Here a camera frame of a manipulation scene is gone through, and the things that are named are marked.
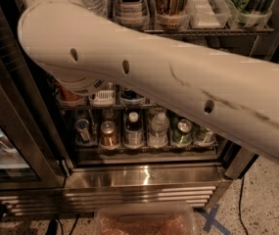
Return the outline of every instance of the white robotic arm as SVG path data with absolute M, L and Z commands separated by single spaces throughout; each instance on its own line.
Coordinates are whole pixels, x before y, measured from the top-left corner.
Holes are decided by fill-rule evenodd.
M 279 65 L 112 23 L 81 0 L 24 0 L 19 39 L 57 79 L 103 79 L 279 162 Z

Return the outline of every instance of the screw hole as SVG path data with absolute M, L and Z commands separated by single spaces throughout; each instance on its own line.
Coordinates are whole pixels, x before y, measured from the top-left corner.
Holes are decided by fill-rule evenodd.
M 75 49 L 73 48 L 70 49 L 70 56 L 72 57 L 74 62 L 78 61 L 78 53 Z
M 205 113 L 206 114 L 211 114 L 214 110 L 214 101 L 212 100 L 207 100 L 205 104 Z
M 122 62 L 122 69 L 123 69 L 123 73 L 124 74 L 129 74 L 129 72 L 130 72 L 130 64 L 129 64 L 129 62 L 127 60 L 124 60 Z

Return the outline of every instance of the floor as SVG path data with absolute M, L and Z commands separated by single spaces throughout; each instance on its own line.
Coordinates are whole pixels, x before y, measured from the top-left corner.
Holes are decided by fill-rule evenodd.
M 248 233 L 239 218 L 241 185 L 242 180 L 234 181 L 210 211 L 194 210 L 194 234 L 279 234 L 279 165 L 259 158 L 246 173 L 241 215 Z M 59 225 L 57 234 L 70 234 L 75 216 L 61 218 L 60 222 L 63 233 Z M 91 235 L 94 223 L 92 217 L 82 216 L 71 234 Z M 49 220 L 40 216 L 6 217 L 0 223 L 0 235 L 44 235 L 48 224 Z

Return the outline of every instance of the black cable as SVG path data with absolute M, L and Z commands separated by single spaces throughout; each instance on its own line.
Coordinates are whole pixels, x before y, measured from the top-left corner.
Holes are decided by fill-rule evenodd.
M 245 176 L 243 176 L 243 178 L 241 180 L 241 189 L 240 189 L 240 195 L 239 195 L 239 219 L 240 219 L 242 226 L 244 227 L 246 235 L 249 235 L 248 229 L 247 229 L 246 225 L 244 224 L 243 219 L 241 217 L 241 202 L 243 199 L 244 184 L 245 184 Z
M 57 221 L 59 222 L 60 226 L 61 226 L 61 233 L 62 235 L 64 235 L 64 230 L 63 230 L 63 224 L 60 222 L 60 219 L 58 218 L 57 215 L 54 215 L 54 217 L 57 219 Z
M 79 217 L 80 217 L 80 215 L 78 214 L 78 215 L 76 216 L 76 220 L 74 221 L 74 224 L 73 224 L 73 226 L 72 226 L 72 228 L 71 228 L 70 235 L 72 234 L 74 228 L 76 227 L 76 225 L 77 225 L 77 223 L 78 223 L 78 220 L 79 220 Z

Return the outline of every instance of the blue tape cross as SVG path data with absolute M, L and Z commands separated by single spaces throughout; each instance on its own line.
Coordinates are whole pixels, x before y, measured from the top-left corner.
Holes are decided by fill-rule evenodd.
M 214 225 L 222 234 L 224 235 L 230 235 L 230 231 L 227 230 L 224 226 L 222 226 L 216 219 L 217 211 L 219 209 L 219 205 L 216 205 L 213 207 L 209 213 L 203 210 L 198 210 L 198 213 L 203 216 L 207 222 L 204 227 L 204 231 L 210 232 L 211 227 Z

